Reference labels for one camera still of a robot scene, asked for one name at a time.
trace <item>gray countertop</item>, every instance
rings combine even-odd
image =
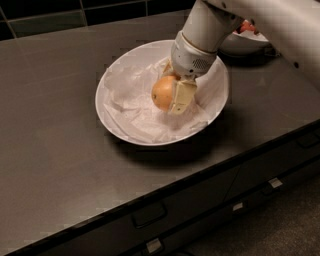
[[[263,65],[228,63],[230,100],[219,118],[190,140],[145,150],[107,132],[94,102],[105,69],[139,45],[174,39],[186,14],[0,42],[0,255],[320,118],[320,93],[285,60],[276,58]],[[319,179],[282,197],[306,198],[305,204],[285,200],[289,209],[300,207],[287,213],[293,223],[301,215],[307,217],[299,226],[306,234],[319,223],[314,211],[320,205],[316,184]],[[211,235],[220,245],[209,236],[190,249],[200,256],[256,255],[254,248],[273,248],[277,234],[270,240],[271,235],[257,230],[259,241],[249,239],[256,238],[254,226],[269,229],[266,219],[273,225],[268,234],[276,226],[278,237],[290,236],[292,230],[273,221],[281,200],[221,228],[219,239]],[[291,248],[290,239],[284,241],[283,246]],[[224,250],[221,243],[242,249]],[[314,245],[301,243],[303,248]]]

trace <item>white bowl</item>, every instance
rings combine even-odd
[[[199,84],[204,85],[198,85],[195,100],[196,103],[199,106],[201,106],[206,111],[206,113],[209,114],[209,120],[206,123],[206,125],[200,127],[197,130],[190,129],[190,133],[184,137],[179,137],[170,141],[161,141],[157,143],[150,143],[136,139],[130,136],[129,130],[125,131],[124,129],[122,129],[123,127],[119,127],[119,123],[115,122],[115,120],[112,118],[112,116],[109,114],[109,112],[106,110],[104,106],[104,102],[110,99],[110,95],[108,93],[107,88],[108,85],[104,83],[105,76],[108,72],[122,70],[123,68],[131,67],[133,65],[146,68],[150,64],[157,63],[159,60],[163,58],[170,57],[171,46],[173,43],[173,40],[165,40],[137,47],[121,56],[106,70],[97,88],[95,99],[96,110],[102,124],[107,128],[107,130],[110,133],[112,133],[116,137],[124,141],[143,146],[160,146],[171,144],[177,141],[187,139],[193,136],[194,134],[198,133],[200,130],[204,129],[207,125],[212,123],[214,119],[217,118],[217,116],[220,114],[221,110],[225,106],[229,96],[229,76],[228,71],[223,62],[221,61],[221,59],[217,58],[215,64],[209,70],[208,74],[197,79],[197,83],[199,80]]]
[[[226,55],[241,57],[256,53],[270,46],[269,41],[261,34],[244,31],[241,34],[233,32],[221,44],[220,51]]]

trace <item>kitchen counter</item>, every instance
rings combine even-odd
[[[139,45],[174,39],[186,14],[174,12],[0,42],[0,255],[320,118],[320,93],[282,58],[264,58],[256,65],[226,61],[230,99],[203,132],[154,149],[111,135],[99,121],[94,102],[105,69]],[[305,234],[319,223],[315,211],[320,206],[315,185],[319,182],[317,177],[283,196],[306,198],[306,205],[285,200],[288,209],[300,207],[286,213],[293,223],[307,217],[300,222]],[[256,230],[260,243],[255,243],[248,240],[250,230],[246,230],[254,225],[268,234],[278,230],[281,237],[290,237],[292,230],[287,226],[273,222],[276,226],[269,229],[265,222],[276,218],[277,203],[266,207],[256,211],[261,218],[253,211],[248,215],[251,217],[231,224],[238,225],[238,232],[230,225],[228,231],[220,229],[218,234],[225,238],[220,237],[221,248],[216,254],[201,254],[196,244],[193,250],[199,256],[235,255],[236,248],[230,252],[221,245],[234,242],[232,239],[247,248],[238,251],[243,255],[260,243],[273,248],[270,236],[261,236],[262,231]],[[320,238],[312,234],[312,239]],[[283,246],[290,249],[290,238],[286,241]],[[307,240],[301,240],[300,245],[318,246]]]

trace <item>backsplash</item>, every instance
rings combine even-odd
[[[0,0],[0,40],[192,8],[195,0]]]

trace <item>black tile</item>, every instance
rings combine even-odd
[[[191,9],[195,0],[149,0],[148,15]]]
[[[88,25],[146,16],[144,2],[85,10]]]
[[[81,11],[61,14],[50,14],[40,17],[19,19],[10,21],[12,29],[17,37],[84,27],[84,19]]]
[[[82,0],[82,4],[84,8],[88,8],[109,4],[121,4],[130,1],[137,2],[138,0]]]
[[[80,9],[79,0],[0,0],[7,19]]]
[[[0,22],[0,40],[12,39],[13,35],[5,22]]]

